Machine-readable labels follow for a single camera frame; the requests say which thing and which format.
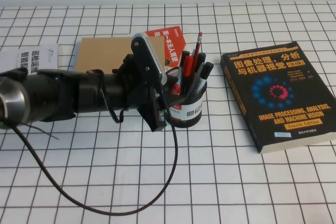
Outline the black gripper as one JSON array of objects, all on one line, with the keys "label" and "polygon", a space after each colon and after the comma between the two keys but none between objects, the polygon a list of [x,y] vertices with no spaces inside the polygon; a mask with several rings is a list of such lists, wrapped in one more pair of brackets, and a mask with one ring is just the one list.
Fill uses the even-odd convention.
[{"label": "black gripper", "polygon": [[[124,63],[115,71],[123,87],[122,110],[136,109],[146,121],[152,132],[161,131],[166,123],[160,117],[160,104],[155,94],[162,90],[148,85],[142,78],[134,55],[127,55]],[[186,101],[185,95],[170,95],[164,97],[164,107],[170,108]]]}]

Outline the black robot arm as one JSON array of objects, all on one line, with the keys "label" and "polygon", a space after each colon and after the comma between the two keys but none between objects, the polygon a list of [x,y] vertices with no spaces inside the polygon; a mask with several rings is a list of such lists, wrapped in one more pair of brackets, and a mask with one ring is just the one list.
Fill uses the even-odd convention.
[{"label": "black robot arm", "polygon": [[165,84],[152,70],[154,61],[145,57],[140,62],[128,54],[122,65],[110,74],[100,69],[75,72],[40,69],[29,74],[20,67],[1,74],[1,128],[11,125],[65,121],[78,113],[110,113],[122,123],[124,112],[135,109],[152,131],[165,127],[160,113],[186,100],[172,95],[176,83],[169,77]]}]

